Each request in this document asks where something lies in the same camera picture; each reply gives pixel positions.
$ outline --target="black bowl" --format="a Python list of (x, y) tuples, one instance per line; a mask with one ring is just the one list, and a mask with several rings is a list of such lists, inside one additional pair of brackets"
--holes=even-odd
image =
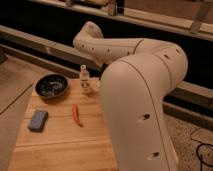
[(54, 98), (62, 94), (68, 86), (67, 79), (59, 74), (41, 78), (35, 87), (36, 93), (43, 98)]

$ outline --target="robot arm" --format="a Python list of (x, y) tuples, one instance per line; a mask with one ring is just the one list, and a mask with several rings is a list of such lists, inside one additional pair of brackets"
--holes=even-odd
[(91, 22), (74, 46), (100, 66), (111, 63), (102, 75), (100, 94), (119, 170), (176, 171), (162, 102), (186, 74), (184, 51), (153, 39), (104, 39)]

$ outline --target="wooden cutting board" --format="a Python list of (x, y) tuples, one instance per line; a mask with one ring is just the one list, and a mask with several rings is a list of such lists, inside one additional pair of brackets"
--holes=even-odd
[[(118, 171), (99, 104), (98, 79), (91, 79), (93, 93), (82, 94), (79, 79), (69, 80), (69, 89), (57, 99), (42, 100), (32, 93), (21, 125), (9, 171)], [(77, 104), (84, 127), (72, 118)], [(35, 109), (48, 111), (42, 133), (27, 125)]]

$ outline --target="spice bottle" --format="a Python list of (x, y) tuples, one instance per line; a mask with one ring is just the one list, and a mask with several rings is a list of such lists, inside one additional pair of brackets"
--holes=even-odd
[(86, 65), (81, 65), (81, 70), (80, 70), (80, 81), (81, 81), (81, 88), (84, 94), (89, 94), (91, 92), (90, 89), (90, 74), (89, 71), (87, 70)]

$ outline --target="red chili pepper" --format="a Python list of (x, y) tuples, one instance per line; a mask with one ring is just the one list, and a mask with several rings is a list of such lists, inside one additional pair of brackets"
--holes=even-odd
[(79, 119), (79, 114), (78, 114), (78, 106), (76, 104), (72, 105), (72, 116), (74, 121), (80, 126), (83, 127), (83, 124), (81, 123)]

